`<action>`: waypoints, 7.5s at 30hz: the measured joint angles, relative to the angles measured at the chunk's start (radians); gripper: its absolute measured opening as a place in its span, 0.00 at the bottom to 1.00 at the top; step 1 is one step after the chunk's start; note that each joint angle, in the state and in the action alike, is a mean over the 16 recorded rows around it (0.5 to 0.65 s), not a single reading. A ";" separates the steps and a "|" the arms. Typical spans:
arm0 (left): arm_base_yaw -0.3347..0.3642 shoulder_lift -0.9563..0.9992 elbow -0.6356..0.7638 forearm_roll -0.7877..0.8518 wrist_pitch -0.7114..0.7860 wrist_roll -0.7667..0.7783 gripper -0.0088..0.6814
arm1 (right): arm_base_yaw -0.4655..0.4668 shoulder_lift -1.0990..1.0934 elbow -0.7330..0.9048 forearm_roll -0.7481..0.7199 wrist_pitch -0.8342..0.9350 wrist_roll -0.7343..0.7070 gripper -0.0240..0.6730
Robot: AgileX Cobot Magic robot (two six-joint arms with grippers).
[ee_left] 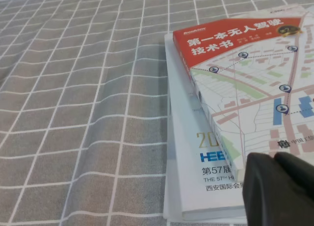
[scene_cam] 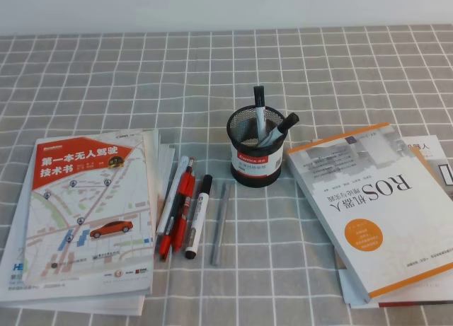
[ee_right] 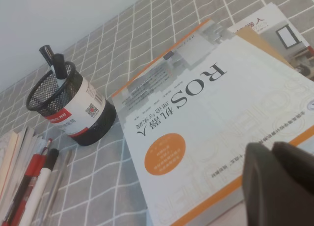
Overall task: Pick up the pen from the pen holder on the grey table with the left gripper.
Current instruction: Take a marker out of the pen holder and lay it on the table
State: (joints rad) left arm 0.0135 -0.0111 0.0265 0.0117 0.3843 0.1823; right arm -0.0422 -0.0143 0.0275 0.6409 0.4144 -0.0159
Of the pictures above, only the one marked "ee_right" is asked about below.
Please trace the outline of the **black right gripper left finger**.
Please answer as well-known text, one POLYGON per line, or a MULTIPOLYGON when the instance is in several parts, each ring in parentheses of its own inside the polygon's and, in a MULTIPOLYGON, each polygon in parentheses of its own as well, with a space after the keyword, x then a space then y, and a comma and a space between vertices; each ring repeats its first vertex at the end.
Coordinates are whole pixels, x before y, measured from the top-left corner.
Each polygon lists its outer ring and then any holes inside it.
POLYGON ((266 146, 246 147, 242 189, 249 226, 312 226, 314 184, 299 184, 266 146))

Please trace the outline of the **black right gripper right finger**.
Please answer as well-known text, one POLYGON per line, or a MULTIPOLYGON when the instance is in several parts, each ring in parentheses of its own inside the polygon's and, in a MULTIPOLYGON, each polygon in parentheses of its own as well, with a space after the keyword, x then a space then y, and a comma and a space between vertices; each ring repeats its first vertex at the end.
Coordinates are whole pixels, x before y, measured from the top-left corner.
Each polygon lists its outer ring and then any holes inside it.
POLYGON ((314 183, 314 156, 289 143, 275 142, 272 153, 299 184, 314 183))

